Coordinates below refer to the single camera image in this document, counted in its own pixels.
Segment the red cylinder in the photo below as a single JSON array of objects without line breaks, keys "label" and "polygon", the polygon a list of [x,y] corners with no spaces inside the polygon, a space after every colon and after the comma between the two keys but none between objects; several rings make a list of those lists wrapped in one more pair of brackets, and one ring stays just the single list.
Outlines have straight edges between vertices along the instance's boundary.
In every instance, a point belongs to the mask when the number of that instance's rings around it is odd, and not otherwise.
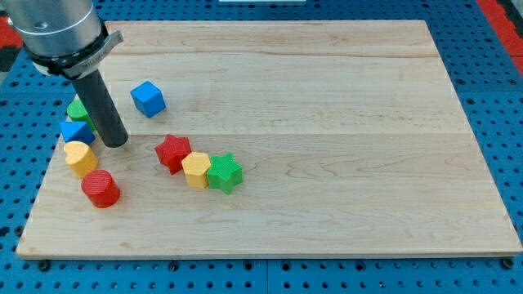
[{"label": "red cylinder", "polygon": [[120,198],[120,188],[111,174],[104,170],[95,170],[87,174],[82,180],[82,191],[98,208],[110,207]]}]

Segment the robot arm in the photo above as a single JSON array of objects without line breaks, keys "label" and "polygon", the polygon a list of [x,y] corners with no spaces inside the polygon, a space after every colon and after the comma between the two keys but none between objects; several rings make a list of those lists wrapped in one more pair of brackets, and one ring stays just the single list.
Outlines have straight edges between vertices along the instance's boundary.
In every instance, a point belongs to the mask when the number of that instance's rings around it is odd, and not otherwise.
[{"label": "robot arm", "polygon": [[92,0],[0,0],[24,39],[25,50],[43,74],[71,80],[104,144],[128,138],[98,64],[123,41],[108,35]]}]

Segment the toy block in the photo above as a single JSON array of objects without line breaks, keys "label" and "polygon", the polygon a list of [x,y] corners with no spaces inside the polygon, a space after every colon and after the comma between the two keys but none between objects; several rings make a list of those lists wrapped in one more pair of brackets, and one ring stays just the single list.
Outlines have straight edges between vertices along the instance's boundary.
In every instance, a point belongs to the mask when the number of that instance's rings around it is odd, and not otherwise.
[{"label": "toy block", "polygon": [[82,101],[73,100],[69,106],[67,106],[67,115],[71,118],[73,122],[86,122],[91,131],[95,131],[95,124],[92,123],[87,110],[83,106]]},{"label": "toy block", "polygon": [[120,198],[120,188],[108,171],[91,171],[82,180],[82,191],[98,208],[107,208]]},{"label": "toy block", "polygon": [[74,174],[80,179],[89,172],[94,171],[98,165],[98,158],[92,152],[91,147],[83,142],[70,141],[65,144],[64,151],[67,154],[65,163],[71,167]]},{"label": "toy block", "polygon": [[60,129],[65,143],[77,140],[89,145],[95,140],[86,122],[60,122]]},{"label": "toy block", "polygon": [[235,161],[232,153],[211,156],[207,178],[209,188],[221,189],[225,194],[230,194],[237,184],[244,181],[242,167]]},{"label": "toy block", "polygon": [[160,163],[169,168],[171,175],[181,170],[181,160],[190,154],[190,143],[187,137],[175,137],[167,134],[162,144],[154,147]]},{"label": "toy block", "polygon": [[134,105],[147,118],[152,118],[165,109],[162,92],[152,82],[144,82],[131,91]]},{"label": "toy block", "polygon": [[181,161],[187,184],[194,188],[206,188],[209,185],[207,171],[211,167],[209,156],[200,152],[191,152]]}]

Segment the red star block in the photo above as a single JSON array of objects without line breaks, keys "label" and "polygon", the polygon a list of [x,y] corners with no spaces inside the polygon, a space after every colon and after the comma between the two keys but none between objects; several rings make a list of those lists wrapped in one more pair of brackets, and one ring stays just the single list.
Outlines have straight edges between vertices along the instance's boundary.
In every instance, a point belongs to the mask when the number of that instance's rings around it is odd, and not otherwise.
[{"label": "red star block", "polygon": [[154,150],[156,150],[160,163],[169,167],[171,175],[181,170],[181,160],[191,152],[189,138],[177,138],[169,134],[165,136],[162,144],[154,147]]}]

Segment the yellow block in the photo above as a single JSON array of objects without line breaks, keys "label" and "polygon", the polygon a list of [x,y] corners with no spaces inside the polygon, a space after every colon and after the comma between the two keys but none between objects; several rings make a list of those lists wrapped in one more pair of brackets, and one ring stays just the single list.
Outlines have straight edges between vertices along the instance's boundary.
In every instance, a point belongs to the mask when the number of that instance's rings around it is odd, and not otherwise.
[{"label": "yellow block", "polygon": [[89,145],[80,141],[70,141],[65,144],[64,151],[67,154],[65,163],[67,163],[74,174],[82,179],[89,172],[95,170],[98,165],[98,159],[92,152]]},{"label": "yellow block", "polygon": [[211,161],[207,154],[191,152],[181,161],[181,166],[190,187],[206,188],[209,185],[207,171],[211,167]]}]

